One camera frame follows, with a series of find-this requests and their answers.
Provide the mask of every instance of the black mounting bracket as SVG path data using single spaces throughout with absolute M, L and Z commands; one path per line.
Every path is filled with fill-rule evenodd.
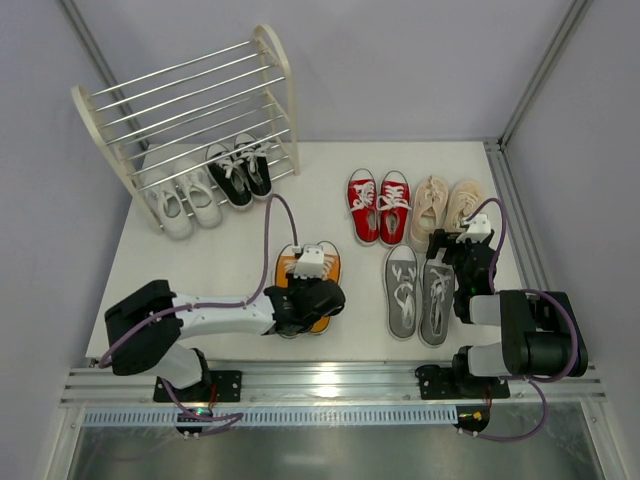
M 453 356 L 451 368 L 423 365 L 415 371 L 422 400 L 482 400 L 509 398 L 509 385 L 497 377 L 475 377 L 469 373 L 467 351 L 462 347 Z
M 205 382 L 199 382 L 191 387 L 175 390 L 178 400 L 181 403 L 209 403 L 215 385 L 215 402 L 237 403 L 240 401 L 242 392 L 242 372 L 240 370 L 209 370 L 209 376 L 211 379 L 209 385 L 206 385 Z M 156 379 L 153 401 L 172 403 L 159 378 Z

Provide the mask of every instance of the white sneaker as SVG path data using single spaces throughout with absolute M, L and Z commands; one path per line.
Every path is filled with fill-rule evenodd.
M 181 158 L 175 162 L 174 173 L 184 172 L 195 167 L 196 162 L 190 158 Z M 213 228 L 222 222 L 222 212 L 211 191 L 211 180 L 204 168 L 196 168 L 176 178 L 176 182 L 187 197 L 196 219 L 205 228 Z
M 160 169 L 142 175 L 142 183 L 150 185 L 167 178 Z M 193 224 L 180 201 L 173 182 L 164 182 L 144 191 L 144 197 L 164 227 L 164 233 L 174 240 L 182 240 L 193 233 Z

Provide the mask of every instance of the metal bar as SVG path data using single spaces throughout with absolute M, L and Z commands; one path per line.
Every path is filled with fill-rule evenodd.
M 580 22 L 592 3 L 593 0 L 574 0 L 569 7 L 560 27 L 558 27 L 558 30 L 553 36 L 553 40 L 551 40 L 551 43 L 542 57 L 542 61 L 538 65 L 533 77 L 531 77 L 531 80 L 529 80 L 529 84 L 527 85 L 524 94 L 518 101 L 516 109 L 507 122 L 507 126 L 505 127 L 504 133 L 500 139 L 501 145 L 508 145 L 513 138 L 515 131 L 520 126 L 520 123 L 533 105 L 536 97 L 540 93 L 540 90 L 542 90 L 542 87 L 549 78 L 549 75 L 569 44 L 569 40 L 577 30 Z
M 293 173 L 288 170 L 272 180 Z M 208 362 L 210 368 L 241 370 L 242 397 L 238 404 L 276 405 L 380 405 L 380 404 L 482 404 L 483 400 L 420 400 L 414 371 L 425 362 Z M 433 362 L 451 366 L 448 362 Z M 116 377 L 109 370 L 74 369 L 63 391 L 63 405 L 116 406 L 150 403 L 155 377 L 136 375 Z M 510 382 L 511 398 L 495 403 L 540 402 L 528 384 Z M 589 367 L 582 378 L 566 378 L 553 384 L 541 384 L 549 401 L 604 402 L 606 397 L 597 372 Z M 154 404 L 154 407 L 173 405 Z
M 167 158 L 166 160 L 163 160 L 163 161 L 161 161 L 161 162 L 154 163 L 153 165 L 149 165 L 148 167 L 141 168 L 141 169 L 140 169 L 140 170 L 138 170 L 137 172 L 133 172 L 133 173 L 131 173 L 131 174 L 130 174 L 130 176 L 141 175 L 141 174 L 143 174 L 143 173 L 145 173 L 145 172 L 148 172 L 149 170 L 153 170 L 154 168 L 158 168 L 159 166 L 166 165 L 167 163 L 170 163 L 170 162 L 172 162 L 172 161 L 174 161 L 174 160 L 177 160 L 177 159 L 179 159 L 179 158 L 185 157 L 185 156 L 187 156 L 187 155 L 189 155 L 189 154 L 191 154 L 191 153 L 193 153 L 193 152 L 197 152 L 198 150 L 202 150 L 203 148 L 210 147 L 211 145 L 214 145 L 214 144 L 216 144 L 216 143 L 220 143 L 220 142 L 223 142 L 223 141 L 225 141 L 225 140 L 229 140 L 230 138 L 233 138 L 233 137 L 235 137 L 235 136 L 237 136 L 237 135 L 239 135 L 239 134 L 241 134 L 241 133 L 248 132 L 249 130 L 251 130 L 251 129 L 253 129 L 253 128 L 261 127 L 262 125 L 267 124 L 269 121 L 270 121 L 270 120 L 265 120 L 264 122 L 256 123 L 255 125 L 252 125 L 251 127 L 243 128 L 242 130 L 240 130 L 240 131 L 238 131 L 238 132 L 232 133 L 231 135 L 227 135 L 227 136 L 225 136 L 225 137 L 221 137 L 221 138 L 219 138 L 219 139 L 217 139 L 217 140 L 215 140 L 215 141 L 213 141 L 213 142 L 209 142 L 209 143 L 207 143 L 207 144 L 205 144 L 205 145 L 199 145 L 198 147 L 196 147 L 196 148 L 194 148 L 194 149 L 192 149 L 192 150 L 189 150 L 188 152 L 181 153 L 181 154 L 176 155 L 176 156 L 173 156 L 173 157 L 171 157 L 171 158 Z M 219 156 L 219 157 L 217 157 L 217 158 L 225 158 L 225 157 L 227 157 L 227 156 L 229 156 L 229 155 L 232 155 L 232 154 L 234 154 L 234 153 L 237 153 L 238 151 L 240 151 L 240 149 L 238 149 L 238 150 L 234 150 L 233 152 L 229 152 L 228 154 L 225 154 L 225 155 L 220 155 L 220 156 Z M 147 188 L 148 188 L 148 185 L 147 185 L 147 186 L 145 186 L 145 187 L 143 187 L 143 188 L 142 188 L 142 190 L 146 190 Z
M 182 125 L 187 125 L 188 123 L 195 122 L 196 120 L 200 120 L 201 118 L 208 117 L 209 115 L 213 115 L 213 114 L 218 113 L 218 112 L 222 112 L 224 110 L 227 110 L 228 108 L 235 107 L 236 105 L 240 105 L 240 104 L 242 104 L 244 102 L 248 102 L 249 100 L 260 98 L 262 95 L 263 94 L 251 95 L 249 97 L 246 97 L 246 98 L 243 98 L 241 100 L 238 100 L 237 102 L 232 102 L 232 103 L 230 103 L 228 105 L 225 105 L 224 107 L 216 108 L 215 110 L 210 110 L 210 111 L 205 112 L 205 113 L 203 113 L 201 115 L 197 115 L 197 116 L 189 118 L 187 120 L 183 120 L 182 122 L 174 123 L 173 125 L 169 125 L 168 127 L 161 128 L 160 130 L 156 130 L 155 132 L 147 133 L 146 135 L 142 135 L 142 136 L 140 136 L 138 138 L 139 139 L 151 138 L 154 135 L 158 135 L 159 133 L 166 132 L 168 130 L 171 130 L 172 128 L 180 127 Z M 112 143 L 120 142 L 123 139 L 129 138 L 129 137 L 131 137 L 133 135 L 135 135 L 135 133 L 133 133 L 133 134 L 130 133 L 130 134 L 127 134 L 127 135 L 123 135 L 120 138 L 116 138 L 115 140 L 112 140 L 112 141 L 108 142 L 107 145 L 111 145 Z M 128 142 L 123 143 L 122 146 L 126 147 L 127 145 L 131 145 L 132 143 L 135 143 L 135 142 L 136 142 L 136 140 L 129 140 Z
M 279 145 L 277 145 L 277 144 L 276 144 L 276 145 L 271 146 L 271 148 L 275 148 L 275 147 L 278 147 L 278 146 L 279 146 Z M 267 166 L 271 167 L 271 166 L 275 165 L 276 163 L 278 163 L 278 162 L 280 162 L 280 161 L 282 161 L 282 160 L 286 160 L 287 158 L 289 158 L 289 155 L 283 155 L 282 157 L 280 157 L 280 158 L 276 158 L 275 160 L 269 160 L 269 161 L 267 162 Z M 215 192 L 216 190 L 218 190 L 218 188 L 220 188 L 220 187 L 218 187 L 215 183 L 214 183 L 213 185 L 211 185 L 211 190 L 212 190 L 212 191 L 214 191 L 214 192 Z M 181 201 L 182 203 L 187 203 L 187 202 L 188 202 L 187 197 L 184 197 L 184 196 L 181 196 L 181 197 L 180 197 L 180 201 Z M 219 201 L 219 202 L 218 202 L 218 205 L 223 205 L 223 204 L 225 204 L 225 203 L 227 203 L 227 199 L 226 199 L 226 198 L 225 198 L 224 200 Z M 187 214 L 187 216 L 191 217 L 191 216 L 193 216 L 193 214 L 192 214 L 192 213 L 189 213 L 189 214 Z
M 113 87 L 106 88 L 104 90 L 100 90 L 99 92 L 91 94 L 91 96 L 95 97 L 97 95 L 102 95 L 103 93 L 111 92 L 111 91 L 113 91 L 113 90 L 115 90 L 117 88 L 126 87 L 127 85 L 131 85 L 133 83 L 139 82 L 140 80 L 146 80 L 147 78 L 155 77 L 156 75 L 160 75 L 160 74 L 163 74 L 163 73 L 171 72 L 173 70 L 177 70 L 178 68 L 186 67 L 187 65 L 192 65 L 194 63 L 201 62 L 202 60 L 206 60 L 208 58 L 215 57 L 216 55 L 220 55 L 222 53 L 230 52 L 231 50 L 235 50 L 236 48 L 244 47 L 246 45 L 249 45 L 250 43 L 251 43 L 251 40 L 246 41 L 246 42 L 242 42 L 242 43 L 239 43 L 238 45 L 234 45 L 233 47 L 225 48 L 223 50 L 218 50 L 217 52 L 209 53 L 209 54 L 204 55 L 202 57 L 194 58 L 193 60 L 189 60 L 188 62 L 183 62 L 183 63 L 179 63 L 178 65 L 174 65 L 172 67 L 163 68 L 162 70 L 158 70 L 157 72 L 149 73 L 147 75 L 143 75 L 142 77 L 134 78 L 133 80 L 129 80 L 127 82 L 121 83 L 119 85 L 115 85 Z
M 229 124 L 231 122 L 234 122 L 236 120 L 239 120 L 241 118 L 248 117 L 249 115 L 253 115 L 254 113 L 259 112 L 260 110 L 263 110 L 265 108 L 268 108 L 271 105 L 273 105 L 273 104 L 270 103 L 270 104 L 264 105 L 264 106 L 262 106 L 260 108 L 256 108 L 255 110 L 251 110 L 251 111 L 249 111 L 247 113 L 243 113 L 242 115 L 238 115 L 236 117 L 233 117 L 233 118 L 230 118 L 228 120 L 225 120 L 224 122 L 216 123 L 215 125 L 211 125 L 210 127 L 201 128 L 200 130 L 196 130 L 195 132 L 189 133 L 188 135 L 184 135 L 182 137 L 179 137 L 179 138 L 176 138 L 174 140 L 171 140 L 170 142 L 163 143 L 162 145 L 158 145 L 157 147 L 153 147 L 153 148 L 147 150 L 146 152 L 140 152 L 140 153 L 138 153 L 136 155 L 133 155 L 132 157 L 129 157 L 129 160 L 135 160 L 136 158 L 144 157 L 145 155 L 147 155 L 149 153 L 153 153 L 153 152 L 156 152 L 158 150 L 162 150 L 163 148 L 168 147 L 169 145 L 173 145 L 174 143 L 179 143 L 179 142 L 181 142 L 183 140 L 186 140 L 187 138 L 195 137 L 197 135 L 200 135 L 201 133 L 207 132 L 209 130 L 213 130 L 214 128 L 218 128 L 218 127 L 221 127 L 223 125 L 227 125 L 227 124 Z
M 126 117 L 118 118 L 118 119 L 113 120 L 111 122 L 105 123 L 104 125 L 100 125 L 100 128 L 110 127 L 110 126 L 115 125 L 117 123 L 126 121 L 126 120 L 128 120 L 130 118 L 139 117 L 140 115 L 152 112 L 153 110 L 157 110 L 158 108 L 166 107 L 167 105 L 171 105 L 172 103 L 179 102 L 180 100 L 185 100 L 187 98 L 193 97 L 194 95 L 199 95 L 201 93 L 208 92 L 209 90 L 213 90 L 214 88 L 218 88 L 218 87 L 221 87 L 223 85 L 227 85 L 227 84 L 229 84 L 231 82 L 235 82 L 236 80 L 238 80 L 240 78 L 248 77 L 249 75 L 254 75 L 256 73 L 262 72 L 262 71 L 267 70 L 269 68 L 273 68 L 272 65 L 267 65 L 267 66 L 264 66 L 264 67 L 256 68 L 255 70 L 251 70 L 249 72 L 243 73 L 242 75 L 238 75 L 236 77 L 230 78 L 228 80 L 225 80 L 224 82 L 216 83 L 214 85 L 210 85 L 208 87 L 201 88 L 199 90 L 196 90 L 196 91 L 191 92 L 191 93 L 187 93 L 185 95 L 180 95 L 179 97 L 172 98 L 171 100 L 167 100 L 166 102 L 159 103 L 157 105 L 154 105 L 153 107 L 149 107 L 149 108 L 145 108 L 144 110 L 140 110 L 137 113 L 132 113 L 131 115 L 128 115 Z
M 274 84 L 274 83 L 281 82 L 281 81 L 282 81 L 282 80 L 284 80 L 284 79 L 285 79 L 285 77 L 278 77 L 278 78 L 274 78 L 273 80 L 271 80 L 271 81 L 269 82 L 269 85 Z M 215 105 L 219 105 L 219 104 L 221 104 L 221 103 L 226 102 L 227 100 L 231 100 L 232 98 L 241 97 L 242 95 L 245 95 L 245 94 L 247 94 L 247 93 L 251 93 L 251 92 L 255 92 L 256 90 L 260 90 L 261 88 L 264 88 L 265 86 L 266 86 L 266 85 L 264 85 L 264 84 L 263 84 L 263 85 L 258 85 L 258 86 L 256 86 L 256 87 L 251 87 L 251 88 L 249 88 L 249 89 L 247 89 L 247 90 L 244 90 L 244 91 L 242 91 L 242 92 L 234 93 L 233 95 L 230 95 L 230 96 L 228 96 L 228 97 L 225 97 L 225 98 L 223 98 L 223 99 L 221 99 L 221 100 L 216 100 L 215 102 L 208 103 L 208 104 L 203 105 L 203 106 L 201 106 L 201 107 L 197 107 L 197 108 L 193 108 L 193 109 L 191 109 L 191 110 L 187 110 L 186 112 L 182 112 L 182 113 L 180 113 L 180 114 L 178 114 L 178 115 L 175 115 L 175 116 L 173 116 L 173 117 L 167 118 L 167 119 L 162 120 L 162 121 L 157 122 L 157 123 L 154 123 L 153 125 L 149 125 L 148 127 L 140 128 L 140 129 L 138 129 L 137 131 L 135 131 L 135 132 L 133 132 L 133 133 L 131 133 L 131 134 L 129 134 L 129 135 L 124 135 L 124 136 L 120 137 L 120 139 L 124 139 L 124 138 L 130 137 L 130 136 L 132 136 L 132 135 L 137 135 L 137 134 L 139 134 L 139 133 L 146 132 L 146 131 L 148 131 L 148 130 L 151 130 L 152 128 L 159 127 L 160 125 L 164 125 L 164 124 L 165 124 L 165 123 L 167 123 L 167 122 L 171 122 L 172 120 L 177 120 L 178 118 L 182 118 L 182 117 L 184 117 L 184 116 L 191 115 L 192 113 L 201 112 L 202 110 L 206 110 L 206 109 L 207 109 L 207 108 L 209 108 L 209 107 L 213 107 L 213 106 L 215 106 Z
M 485 152 L 493 181 L 502 199 L 509 221 L 507 227 L 522 284 L 529 288 L 549 290 L 549 281 L 541 261 L 533 233 L 523 210 L 514 179 L 507 171 L 507 160 L 497 140 L 485 143 Z
M 627 460 L 631 458 L 625 454 L 630 452 L 622 450 L 621 445 L 616 442 L 617 432 L 614 425 L 609 423 L 606 405 L 592 402 L 581 402 L 581 405 L 604 478 L 607 480 L 638 478 L 637 474 L 629 469 L 630 462 Z
M 77 5 L 74 0 L 58 0 L 58 5 L 62 9 L 62 13 L 69 21 L 71 28 L 76 34 L 80 45 L 84 49 L 85 53 L 89 57 L 89 61 L 92 63 L 93 68 L 95 69 L 98 76 L 102 79 L 105 85 L 115 85 L 118 83 L 115 75 L 113 74 L 111 67 L 107 63 L 107 60 L 104 58 L 100 47 L 93 38 L 91 34 L 91 30 L 87 26 L 82 14 L 78 10 Z M 116 85 L 114 87 L 107 88 L 104 92 L 109 92 L 111 97 L 115 100 L 121 100 L 124 98 L 124 94 L 118 89 L 119 86 Z M 119 110 L 125 117 L 130 117 L 133 113 L 129 105 L 120 105 Z M 127 120 L 127 125 L 133 131 L 140 130 L 140 123 L 135 118 L 129 118 Z M 149 143 L 141 140 L 138 142 L 140 144 L 141 149 L 146 149 L 149 147 Z
M 166 84 L 161 85 L 159 87 L 152 88 L 151 90 L 147 90 L 146 92 L 138 93 L 136 95 L 133 95 L 132 97 L 127 97 L 127 98 L 125 98 L 123 100 L 119 100 L 117 102 L 110 103 L 109 105 L 106 105 L 104 107 L 97 108 L 95 111 L 96 112 L 102 112 L 103 110 L 107 110 L 107 109 L 112 108 L 112 107 L 117 107 L 118 105 L 122 105 L 123 103 L 127 103 L 127 102 L 130 102 L 130 101 L 135 100 L 137 98 L 144 97 L 145 95 L 149 95 L 150 93 L 159 92 L 160 90 L 164 90 L 165 88 L 169 88 L 169 87 L 175 87 L 176 85 L 180 85 L 181 83 L 188 82 L 189 80 L 193 80 L 194 78 L 199 78 L 199 77 L 202 77 L 204 75 L 208 75 L 210 73 L 217 72 L 218 70 L 222 70 L 223 68 L 229 67 L 231 65 L 235 65 L 237 63 L 244 62 L 244 61 L 249 60 L 251 58 L 255 58 L 258 55 L 261 55 L 261 53 L 252 53 L 251 55 L 247 55 L 246 57 L 239 58 L 238 60 L 234 60 L 233 62 L 225 63 L 224 65 L 220 65 L 218 67 L 210 68 L 209 70 L 205 70 L 204 72 L 196 73 L 195 75 L 191 75 L 189 77 L 185 77 L 185 78 L 182 78 L 180 80 L 175 80 L 173 82 L 166 83 Z
M 168 177 L 165 177 L 165 178 L 163 178 L 162 180 L 158 180 L 157 182 L 153 182 L 153 183 L 150 183 L 149 185 L 145 185 L 144 187 L 139 188 L 139 189 L 138 189 L 138 192 L 143 192 L 143 191 L 145 191 L 145 190 L 147 190 L 147 189 L 149 189 L 149 188 L 155 187 L 156 185 L 160 185 L 161 183 L 167 182 L 167 181 L 169 181 L 169 180 L 173 180 L 174 178 L 177 178 L 177 177 L 179 177 L 180 175 L 184 175 L 185 173 L 192 172 L 193 170 L 196 170 L 197 168 L 200 168 L 200 167 L 204 167 L 205 165 L 209 165 L 210 163 L 213 163 L 214 161 L 216 161 L 216 160 L 218 160 L 218 159 L 220 159 L 220 158 L 228 157 L 228 156 L 230 156 L 230 155 L 233 155 L 233 154 L 235 154 L 235 153 L 238 153 L 238 152 L 240 152 L 240 151 L 244 150 L 245 148 L 253 147 L 253 146 L 255 146 L 255 145 L 260 144 L 261 142 L 264 142 L 264 141 L 266 141 L 266 140 L 270 140 L 270 139 L 272 139 L 272 138 L 274 138 L 274 137 L 277 137 L 278 135 L 282 135 L 282 134 L 284 134 L 284 133 L 287 133 L 288 131 L 289 131 L 289 129 L 288 129 L 288 128 L 286 128 L 286 129 L 282 130 L 281 132 L 274 133 L 274 134 L 272 134 L 272 135 L 267 135 L 266 137 L 263 137 L 263 138 L 261 138 L 261 139 L 259 139 L 259 140 L 256 140 L 255 142 L 249 143 L 249 144 L 247 144 L 247 145 L 243 146 L 242 148 L 237 148 L 237 149 L 235 149 L 235 150 L 232 150 L 231 152 L 225 153 L 225 154 L 223 154 L 223 155 L 219 155 L 219 156 L 217 156 L 217 157 L 215 157 L 215 158 L 212 158 L 212 159 L 210 159 L 210 160 L 205 160 L 204 162 L 199 163 L 199 164 L 197 164 L 197 165 L 194 165 L 193 167 L 187 168 L 186 170 L 184 170 L 184 171 L 182 171 L 182 172 L 174 173 L 173 175 L 169 175 Z M 177 160 L 178 158 L 185 157 L 185 156 L 187 156 L 187 155 L 189 155 L 189 154 L 191 154 L 191 153 L 193 153 L 193 152 L 197 152 L 198 150 L 202 150 L 203 148 L 210 147 L 211 145 L 213 145 L 213 144 L 215 144 L 215 143 L 218 143 L 218 142 L 217 142 L 217 141 L 216 141 L 216 142 L 211 142 L 211 143 L 207 143 L 207 144 L 205 144 L 205 145 L 201 145 L 201 146 L 196 147 L 196 148 L 192 148 L 192 149 L 191 149 L 191 150 L 189 150 L 188 152 L 181 153 L 180 155 L 176 155 L 175 157 L 171 157 L 170 159 L 168 159 L 168 160 L 164 160 L 163 162 L 157 163 L 156 165 L 152 165 L 152 166 L 148 167 L 148 169 L 150 169 L 151 167 L 157 167 L 157 166 L 160 166 L 160 165 L 164 165 L 164 164 L 169 163 L 169 162 L 171 162 L 171 161 L 173 161 L 173 160 Z

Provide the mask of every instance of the white tabletop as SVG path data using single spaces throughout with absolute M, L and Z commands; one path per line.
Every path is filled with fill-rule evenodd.
M 164 157 L 193 145 L 162 150 Z M 463 325 L 451 319 L 449 335 L 439 348 L 425 347 L 414 335 L 408 341 L 393 339 L 386 327 L 386 299 L 382 269 L 387 250 L 381 245 L 364 248 L 353 237 L 345 200 L 347 179 L 366 167 L 379 180 L 387 171 L 400 170 L 412 188 L 430 174 L 449 181 L 473 178 L 495 196 L 495 186 L 481 142 L 427 143 L 301 143 L 300 176 L 287 176 L 274 190 L 287 200 L 295 215 L 301 243 L 330 240 L 343 262 L 341 287 L 347 298 L 344 311 L 334 317 L 321 336 L 301 335 L 285 340 L 277 335 L 223 334 L 182 342 L 197 347 L 209 359 L 227 360 L 451 360 L 464 345 L 486 345 L 500 340 L 497 327 Z M 196 229 L 187 240 L 175 242 L 155 234 L 136 205 L 131 205 L 109 280 L 96 318 L 88 357 L 99 357 L 108 347 L 104 312 L 147 282 L 167 279 L 173 291 L 196 295 L 246 295 L 260 277 L 264 204 L 256 202 L 248 212 L 223 206 L 224 221 L 211 229 Z M 487 207 L 496 236 L 499 211 Z M 270 238 L 270 268 L 285 244 L 291 242 L 286 215 L 274 203 Z M 496 288 L 521 288 L 509 238 L 504 244 Z

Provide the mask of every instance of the sneaker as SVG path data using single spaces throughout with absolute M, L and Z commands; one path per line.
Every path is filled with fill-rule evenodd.
M 197 165 L 190 158 L 175 162 L 174 173 L 184 172 Z M 191 205 L 196 220 L 205 228 L 212 228 L 222 222 L 222 212 L 211 191 L 211 180 L 204 168 L 196 168 L 176 178 L 176 182 Z
M 389 333 L 396 340 L 407 340 L 416 331 L 416 292 L 418 259 L 408 245 L 398 245 L 387 255 L 384 267 Z
M 160 169 L 150 170 L 141 176 L 143 185 L 151 185 L 167 178 Z M 144 197 L 162 223 L 164 233 L 174 240 L 182 240 L 193 233 L 193 224 L 176 192 L 173 182 L 164 182 L 144 191 Z
M 241 133 L 236 137 L 234 150 L 244 145 L 254 143 L 256 137 L 248 133 Z M 249 182 L 249 189 L 258 200 L 266 200 L 271 193 L 271 177 L 269 177 L 269 165 L 267 162 L 268 145 L 257 144 L 247 147 L 236 154 L 236 158 L 244 160 L 242 169 Z
M 416 252 L 426 252 L 429 248 L 429 235 L 437 228 L 442 228 L 448 195 L 449 184 L 444 178 L 431 175 L 418 185 L 413 196 L 413 216 L 409 230 L 409 244 Z
M 453 306 L 453 269 L 425 263 L 422 272 L 422 316 L 418 335 L 428 347 L 439 347 L 447 338 Z
M 322 246 L 324 250 L 324 275 L 323 280 L 333 280 L 338 285 L 340 284 L 340 277 L 342 274 L 342 262 L 340 261 L 340 254 L 336 246 L 327 241 L 319 242 L 318 245 Z M 287 245 L 284 247 L 278 260 L 276 261 L 275 271 L 275 285 L 276 287 L 288 287 L 290 282 L 295 282 L 293 278 L 293 271 L 296 268 L 298 259 L 293 253 L 292 246 Z M 322 317 L 316 323 L 313 324 L 309 333 L 314 335 L 321 335 L 329 329 L 331 323 L 331 317 Z M 285 338 L 292 338 L 290 336 L 281 335 Z
M 392 171 L 382 180 L 378 197 L 380 242 L 391 248 L 402 242 L 409 215 L 409 183 L 400 172 Z
M 347 205 L 353 218 L 356 241 L 368 247 L 378 240 L 378 213 L 376 212 L 376 181 L 369 170 L 353 172 L 347 184 Z
M 253 197 L 249 184 L 241 165 L 242 159 L 233 159 L 226 155 L 229 149 L 219 143 L 211 145 L 205 155 L 207 160 L 220 157 L 207 165 L 213 181 L 220 187 L 220 191 L 229 200 L 229 205 L 238 210 L 247 210 L 253 204 Z
M 475 180 L 458 182 L 449 196 L 444 230 L 449 233 L 465 232 L 466 229 L 462 227 L 462 220 L 475 212 L 483 201 L 484 192 L 478 182 Z

